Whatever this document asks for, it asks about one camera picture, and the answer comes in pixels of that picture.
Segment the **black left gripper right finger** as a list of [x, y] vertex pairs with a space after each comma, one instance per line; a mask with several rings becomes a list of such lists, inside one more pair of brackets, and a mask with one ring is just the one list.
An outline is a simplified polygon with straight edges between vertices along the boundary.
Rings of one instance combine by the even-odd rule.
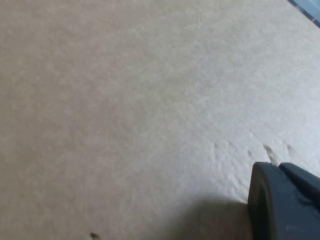
[[316, 206], [320, 205], [320, 178], [303, 168], [283, 162], [279, 168], [285, 173], [298, 190]]

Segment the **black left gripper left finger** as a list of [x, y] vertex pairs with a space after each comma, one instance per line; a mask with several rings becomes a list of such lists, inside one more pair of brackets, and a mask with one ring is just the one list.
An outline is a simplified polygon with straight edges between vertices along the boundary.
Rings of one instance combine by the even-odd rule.
[[252, 167], [247, 206], [255, 240], [318, 240], [320, 205], [315, 205], [268, 162]]

